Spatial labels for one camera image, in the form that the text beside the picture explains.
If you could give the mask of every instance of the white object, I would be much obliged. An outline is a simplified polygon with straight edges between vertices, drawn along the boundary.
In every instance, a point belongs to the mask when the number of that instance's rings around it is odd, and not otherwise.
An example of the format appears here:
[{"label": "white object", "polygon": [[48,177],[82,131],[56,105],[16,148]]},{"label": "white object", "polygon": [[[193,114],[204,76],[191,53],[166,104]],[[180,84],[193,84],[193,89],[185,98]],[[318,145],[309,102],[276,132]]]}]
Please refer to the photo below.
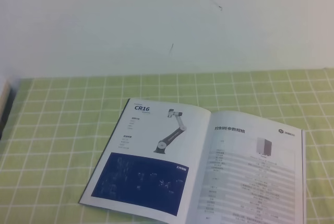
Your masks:
[{"label": "white object", "polygon": [[[170,108],[187,131],[161,155],[152,147],[175,129]],[[305,134],[246,113],[130,99],[80,203],[172,224],[306,224]]]},{"label": "white object", "polygon": [[6,75],[334,67],[332,0],[0,0],[0,4],[0,73]]}]

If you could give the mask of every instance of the open brochure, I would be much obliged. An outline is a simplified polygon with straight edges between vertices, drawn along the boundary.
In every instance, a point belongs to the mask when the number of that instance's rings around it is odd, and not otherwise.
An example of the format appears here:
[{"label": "open brochure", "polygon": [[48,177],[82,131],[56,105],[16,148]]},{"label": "open brochure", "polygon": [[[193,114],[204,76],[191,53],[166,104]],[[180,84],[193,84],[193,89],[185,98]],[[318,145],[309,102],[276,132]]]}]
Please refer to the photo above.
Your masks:
[{"label": "open brochure", "polygon": [[305,178],[298,128],[129,99],[80,203],[173,224],[305,224]]}]

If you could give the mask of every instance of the control cabinet image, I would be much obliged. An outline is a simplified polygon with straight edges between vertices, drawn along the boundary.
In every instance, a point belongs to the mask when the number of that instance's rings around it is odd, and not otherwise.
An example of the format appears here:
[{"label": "control cabinet image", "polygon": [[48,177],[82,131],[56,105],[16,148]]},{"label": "control cabinet image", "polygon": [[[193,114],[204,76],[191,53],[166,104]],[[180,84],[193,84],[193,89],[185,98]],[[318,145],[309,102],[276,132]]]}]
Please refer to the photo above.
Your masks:
[{"label": "control cabinet image", "polygon": [[271,156],[271,142],[267,139],[257,138],[256,151],[259,154]]}]

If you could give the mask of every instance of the white grid line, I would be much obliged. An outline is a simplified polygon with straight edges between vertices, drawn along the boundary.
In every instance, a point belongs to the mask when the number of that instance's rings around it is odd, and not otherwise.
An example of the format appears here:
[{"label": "white grid line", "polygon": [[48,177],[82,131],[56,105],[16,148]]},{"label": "white grid line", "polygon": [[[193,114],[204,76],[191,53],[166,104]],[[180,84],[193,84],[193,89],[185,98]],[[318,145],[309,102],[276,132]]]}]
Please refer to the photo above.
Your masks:
[{"label": "white grid line", "polygon": [[[293,85],[292,85],[291,80],[290,80],[290,85],[291,85],[292,91],[294,91],[294,87],[293,87]],[[295,94],[295,98],[296,98],[297,102],[299,102],[298,96],[297,96],[296,94]],[[304,111],[303,111],[302,107],[301,107],[300,105],[299,105],[299,107],[300,107],[300,110],[301,110],[303,116],[305,117],[305,114],[304,114]],[[308,124],[306,118],[305,118],[305,122],[306,122],[307,128],[309,129],[309,124]],[[311,138],[312,138],[312,140],[313,140],[313,144],[316,145],[312,133],[311,133]],[[325,165],[324,165],[324,163],[322,162],[320,152],[319,152],[319,150],[318,150],[317,147],[315,147],[315,148],[316,148],[317,153],[318,153],[318,155],[319,155],[319,158],[320,158],[320,160],[321,160],[321,164],[323,165],[323,169],[325,170],[326,177],[327,177],[328,181],[330,182],[328,173],[327,173],[327,171],[326,171],[326,169],[325,169]]]},{"label": "white grid line", "polygon": [[[18,127],[18,126],[15,126],[15,127],[14,127],[13,134],[11,135],[12,137],[15,136],[17,127]],[[10,147],[11,147],[11,144],[12,144],[11,141],[8,141],[8,142],[9,142],[9,144],[8,144],[8,147],[7,147],[7,149],[6,149],[6,152],[5,152],[4,156],[3,156],[3,161],[2,161],[1,166],[0,166],[0,171],[2,171],[2,169],[3,169],[3,166],[4,166],[4,164],[5,164],[6,156],[7,156],[7,154],[9,153],[9,150],[10,150]]]},{"label": "white grid line", "polygon": [[[312,81],[334,81],[334,78],[326,78],[326,79],[312,79]],[[308,82],[307,79],[291,79],[292,82]],[[273,83],[282,83],[282,82],[290,82],[290,80],[273,80],[272,81]],[[251,81],[237,81],[235,82],[236,84],[250,84]],[[254,82],[255,84],[259,83],[259,84],[263,84],[263,83],[266,83],[266,81],[255,81]],[[226,84],[231,84],[230,82],[219,82],[217,83],[217,85],[226,85]],[[193,83],[183,83],[181,84],[183,86],[187,86],[187,85],[193,85]],[[153,86],[157,86],[157,85],[144,85],[144,86],[148,86],[148,87],[153,87]],[[122,86],[106,86],[106,88],[120,88]],[[137,85],[127,85],[125,84],[124,87],[137,87]],[[88,86],[87,89],[98,89],[98,88],[103,88],[102,86]],[[66,88],[52,88],[52,90],[65,90]],[[70,87],[71,90],[84,90],[84,87]],[[29,90],[32,90],[32,91],[45,91],[47,89],[45,88],[38,88],[38,89],[35,89],[35,88],[29,88],[28,90],[20,90],[20,92],[27,92]]]},{"label": "white grid line", "polygon": [[262,113],[261,113],[261,108],[260,108],[260,104],[259,104],[259,101],[258,101],[258,99],[257,99],[257,96],[256,96],[256,93],[255,93],[255,87],[254,87],[254,83],[253,83],[253,78],[252,78],[252,75],[251,75],[251,73],[249,73],[249,77],[250,77],[250,84],[252,85],[252,89],[253,89],[253,94],[254,94],[254,97],[255,97],[255,101],[256,101],[256,104],[257,104],[257,108],[259,109],[259,114],[260,114],[260,116],[262,117]]},{"label": "white grid line", "polygon": [[270,72],[267,72],[267,74],[268,74],[268,77],[269,77],[269,82],[270,82],[270,85],[271,85],[273,94],[274,94],[274,96],[275,96],[275,100],[276,100],[277,105],[278,105],[278,109],[280,110],[280,113],[281,113],[281,115],[283,116],[283,112],[282,112],[281,105],[280,105],[280,103],[279,103],[279,101],[278,101],[278,98],[277,98],[277,95],[276,95],[276,92],[275,92],[275,88],[273,87],[273,84],[272,84],[272,80],[271,80]]},{"label": "white grid line", "polygon": [[180,102],[180,96],[178,94],[178,74],[176,74],[176,92],[177,92],[177,102]]},{"label": "white grid line", "polygon": [[194,74],[194,77],[195,77],[195,89],[196,89],[197,106],[199,106],[199,98],[198,98],[198,90],[197,90],[197,79],[196,79],[196,74]]},{"label": "white grid line", "polygon": [[[207,85],[203,85],[203,84],[199,84],[198,86],[211,86],[212,84],[207,84]],[[256,92],[255,91],[255,87],[253,88],[254,89],[254,92],[246,92],[246,93],[236,93],[237,96],[244,96],[244,95],[272,95],[274,92]],[[332,93],[332,90],[323,90],[323,91],[317,91],[317,93]],[[292,95],[294,94],[293,92],[276,92],[276,93],[279,93],[279,94],[282,94],[282,95]],[[310,93],[313,93],[312,91],[296,91],[295,94],[297,95],[304,95],[304,94],[310,94]],[[221,94],[221,95],[218,95],[218,96],[232,96],[234,95],[234,93],[224,93],[224,94]],[[214,94],[209,94],[209,95],[199,95],[200,97],[212,97],[212,96],[215,96]],[[159,96],[148,96],[147,98],[157,98]],[[175,97],[180,97],[180,98],[187,98],[187,97],[194,97],[193,95],[180,95],[180,96],[176,96],[176,95],[165,95],[164,97],[166,98],[175,98]],[[108,100],[119,100],[120,97],[106,97],[104,98],[106,101]],[[44,100],[22,100],[22,101],[17,101],[15,102],[15,106],[14,108],[16,107],[16,105],[20,105],[20,104],[23,104],[23,103],[26,103],[26,102],[34,102],[34,103],[38,103],[38,102],[43,102]],[[59,100],[47,100],[48,102],[63,102],[65,101],[65,99],[59,99]],[[75,101],[82,101],[82,99],[66,99],[66,102],[67,101],[70,101],[70,102],[75,102]],[[90,98],[90,99],[85,99],[85,101],[96,101],[96,102],[99,102],[101,101],[101,99],[94,99],[94,98]],[[316,104],[316,103],[301,103],[302,105],[305,105],[305,104]],[[334,104],[334,102],[322,102],[322,104]]]},{"label": "white grid line", "polygon": [[[65,91],[65,97],[67,96],[67,93],[68,93],[69,83],[70,83],[70,79],[68,80],[68,83],[67,83],[67,89],[66,89],[66,91]],[[60,115],[62,114],[64,105],[65,105],[65,103],[63,103],[63,105],[62,105],[62,108],[61,108],[61,111],[60,111]],[[53,138],[52,138],[52,141],[51,141],[50,150],[49,150],[49,153],[48,153],[47,158],[46,158],[46,162],[45,162],[45,165],[44,165],[44,169],[43,169],[43,173],[42,173],[42,178],[41,178],[41,182],[40,182],[40,188],[39,188],[38,191],[37,191],[37,195],[36,195],[36,199],[35,199],[35,205],[36,205],[37,202],[38,202],[38,198],[39,198],[39,195],[40,195],[40,192],[41,192],[41,186],[42,186],[43,181],[44,181],[44,177],[45,177],[45,173],[46,173],[47,165],[49,164],[49,160],[50,160],[50,156],[51,156],[51,150],[52,150],[52,148],[53,148],[53,144],[54,144],[54,140],[55,140],[55,137],[56,137],[57,129],[58,129],[58,125],[56,126],[56,130],[55,130],[55,132],[54,132],[54,135],[53,135]],[[32,220],[33,220],[33,216],[34,216],[34,213],[35,213],[35,209],[36,209],[36,207],[33,207],[33,209],[32,209],[32,213],[31,213],[31,216],[30,216],[29,223],[31,223]]]},{"label": "white grid line", "polygon": [[[105,85],[106,85],[106,77],[104,78],[104,86],[103,86],[103,91],[102,91],[102,100],[103,100],[104,94],[105,94]],[[99,119],[98,119],[98,126],[97,126],[96,132],[95,132],[95,138],[94,138],[94,144],[93,144],[93,154],[92,154],[92,157],[90,159],[89,176],[91,176],[91,174],[92,174],[92,166],[93,166],[93,160],[94,160],[94,154],[95,154],[94,152],[95,152],[95,149],[96,149],[96,142],[97,142],[97,137],[96,136],[97,136],[98,131],[99,131],[99,126],[100,126],[99,123],[100,123],[100,119],[101,119],[102,110],[103,110],[103,103],[101,103],[100,114],[99,114]],[[82,218],[84,217],[84,212],[85,212],[85,208],[83,207],[82,210],[81,210],[81,215],[80,215],[80,223],[82,223]]]},{"label": "white grid line", "polygon": [[[49,89],[48,89],[47,92],[46,92],[47,95],[50,93],[51,84],[52,84],[52,80],[50,81]],[[43,102],[42,111],[43,111],[43,109],[45,108],[45,105],[46,105],[46,99],[45,99],[45,101]],[[42,118],[42,115],[39,115],[39,117],[38,117],[38,121],[37,121],[37,124],[36,124],[36,127],[35,127],[35,130],[34,130],[34,132],[33,132],[33,136],[35,136],[36,133],[37,133],[38,125],[39,125],[39,123],[40,123],[40,121],[41,121],[41,118]],[[5,218],[4,223],[7,223],[7,221],[8,221],[9,213],[10,213],[10,210],[11,210],[11,206],[12,206],[13,203],[14,203],[14,199],[15,199],[15,196],[16,196],[16,193],[17,193],[17,188],[18,188],[19,185],[20,185],[20,181],[21,181],[21,178],[22,178],[22,175],[23,175],[23,170],[24,170],[24,168],[25,168],[25,166],[26,166],[26,163],[27,163],[27,160],[28,160],[28,157],[29,157],[29,152],[30,152],[31,147],[32,147],[32,143],[33,143],[33,141],[31,140],[31,142],[30,142],[30,144],[29,144],[29,147],[28,147],[28,151],[27,151],[25,160],[24,160],[24,162],[23,162],[22,169],[21,169],[21,171],[20,171],[19,178],[18,178],[18,180],[17,180],[16,188],[14,189],[14,193],[13,193],[13,196],[12,196],[11,201],[10,201],[10,204],[9,204],[9,208],[8,208],[8,211],[7,211],[7,214],[6,214],[6,218]]]},{"label": "white grid line", "polygon": [[[306,190],[307,190],[308,195],[310,195],[309,190],[308,190],[308,186],[307,186],[307,185],[306,185]],[[318,222],[318,224],[320,224],[320,221],[319,221],[319,219],[318,219],[318,213],[317,213],[317,210],[316,210],[316,208],[315,208],[315,206],[314,206],[314,202],[313,202],[312,199],[310,199],[310,200],[311,200],[311,205],[312,205],[314,214],[315,214],[315,216],[316,216],[316,218],[317,218],[317,222]]]},{"label": "white grid line", "polygon": [[216,96],[217,110],[219,110],[219,101],[218,101],[218,96],[217,96],[216,79],[214,78],[214,74],[212,74],[212,76],[213,76],[214,94]]},{"label": "white grid line", "polygon": [[[83,97],[82,104],[81,104],[81,110],[83,109],[83,107],[84,107],[83,105],[85,103],[85,96],[86,96],[86,93],[87,93],[87,85],[88,85],[88,78],[86,78],[86,87],[85,87],[85,91],[84,91],[84,94],[83,94],[84,97]],[[80,122],[81,115],[82,115],[82,112],[80,112],[80,114],[79,114],[78,122]],[[78,123],[77,128],[76,128],[75,136],[78,135],[78,130],[79,130],[79,123]],[[70,167],[70,163],[71,163],[71,160],[72,160],[72,153],[73,153],[74,146],[75,146],[75,141],[76,141],[76,139],[74,138],[73,143],[72,143],[72,148],[71,148],[71,154],[69,155],[69,159],[68,159],[67,168]],[[64,184],[63,184],[64,186],[66,184],[67,175],[68,175],[68,170],[65,173]],[[64,190],[65,190],[65,187],[63,187],[62,192],[61,192],[61,197],[59,199],[59,205],[57,207],[57,212],[56,212],[56,217],[55,217],[55,220],[54,220],[54,224],[56,224],[57,221],[58,221],[58,215],[59,215],[60,206],[61,206],[62,200],[63,200]]]},{"label": "white grid line", "polygon": [[236,107],[238,108],[238,111],[240,111],[239,101],[238,101],[238,97],[236,95],[236,90],[235,90],[235,82],[234,82],[233,74],[230,73],[230,75],[231,75],[231,80],[232,80],[232,87],[233,87],[233,91],[234,91]]},{"label": "white grid line", "polygon": [[[320,104],[320,102],[319,102],[319,100],[318,100],[318,96],[317,96],[316,92],[314,91],[314,87],[313,87],[312,82],[311,82],[310,79],[309,79],[307,70],[305,71],[305,74],[306,74],[306,77],[307,77],[307,79],[308,79],[308,81],[309,81],[309,84],[310,84],[310,86],[311,86],[311,89],[312,89],[312,91],[313,91],[313,94],[314,94],[314,96],[315,96],[315,98],[316,98],[316,100],[317,100],[317,102],[318,102],[318,105],[319,105],[319,107],[320,107],[320,109],[321,109],[321,112],[323,113],[323,115],[326,115],[325,112],[324,112],[324,110],[323,110],[323,107],[321,106],[321,104]],[[327,117],[325,117],[325,119],[326,119],[326,122],[328,123],[328,125],[330,126],[330,122],[328,121]],[[329,178],[325,165],[324,165],[324,169],[325,169],[326,176]],[[333,187],[333,184],[332,184],[331,180],[328,180],[328,181],[329,181],[329,185],[330,185],[330,187],[332,188],[332,192],[333,192],[333,194],[334,194],[334,187]]]}]

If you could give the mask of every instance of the white wall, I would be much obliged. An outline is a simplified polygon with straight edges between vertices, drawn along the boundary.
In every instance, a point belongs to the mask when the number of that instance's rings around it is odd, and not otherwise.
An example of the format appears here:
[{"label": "white wall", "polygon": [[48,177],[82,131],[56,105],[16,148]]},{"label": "white wall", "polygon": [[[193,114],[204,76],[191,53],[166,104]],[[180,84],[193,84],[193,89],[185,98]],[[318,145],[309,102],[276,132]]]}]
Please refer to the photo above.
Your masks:
[{"label": "white wall", "polygon": [[7,76],[334,67],[333,0],[0,0],[0,9]]}]

